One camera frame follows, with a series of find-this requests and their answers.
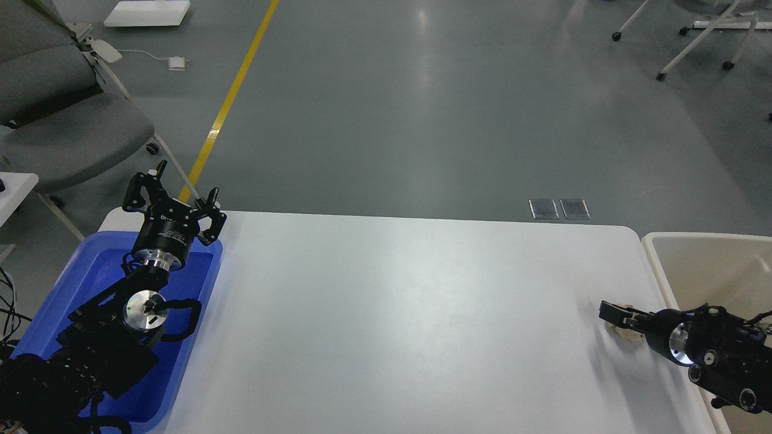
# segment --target chair seat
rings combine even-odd
[[[47,193],[112,168],[153,133],[153,124],[131,102],[100,93],[12,131],[2,143],[14,170],[37,174],[35,190]]]

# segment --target office chair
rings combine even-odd
[[[621,39],[622,33],[627,29],[632,22],[634,22],[641,14],[644,8],[648,6],[651,0],[645,0],[643,4],[632,14],[632,16],[622,25],[622,27],[611,35],[611,39],[615,42]],[[708,26],[699,34],[690,44],[686,46],[673,60],[670,61],[664,68],[662,68],[657,74],[657,80],[663,81],[668,72],[683,59],[684,56],[689,54],[703,39],[705,39],[716,27],[725,24],[731,24],[735,22],[749,22],[750,26],[743,37],[743,41],[731,60],[727,60],[723,63],[722,68],[725,70],[731,70],[740,56],[743,54],[745,45],[750,38],[751,33],[756,30],[756,25],[759,22],[757,11],[766,8],[770,5],[770,0],[673,0],[679,7],[695,12],[700,15],[704,15],[708,18]],[[681,36],[685,36],[689,32],[689,27],[682,27],[679,30]]]
[[[0,162],[37,174],[36,193],[80,240],[49,194],[96,177],[145,145],[152,154],[160,145],[198,198],[113,71],[71,35],[51,0],[0,0],[0,124],[12,129],[2,137]],[[120,95],[102,90],[102,73]]]

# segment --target white bin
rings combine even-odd
[[[772,238],[653,232],[642,242],[668,307],[688,310],[709,303],[744,318],[772,310]],[[710,410],[713,395],[702,392]],[[721,412],[733,434],[772,432],[768,412],[750,415],[734,407]],[[722,432],[720,415],[713,411],[711,417]]]

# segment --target white table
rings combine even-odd
[[[5,184],[5,191],[0,192],[0,226],[2,226],[38,183],[38,175],[3,171],[0,172],[0,179]]]
[[[630,229],[227,214],[153,432],[714,432],[684,368],[598,318],[603,299],[665,306]]]

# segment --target chair caster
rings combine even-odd
[[[57,196],[49,196],[49,200],[51,201],[51,203],[53,203],[54,205],[56,205],[56,207],[57,207],[58,209],[62,209],[62,208],[64,208],[64,201],[63,201],[63,200],[62,200],[60,197],[57,197]]]
[[[161,148],[153,142],[145,144],[145,151],[150,155],[156,155],[160,150]]]

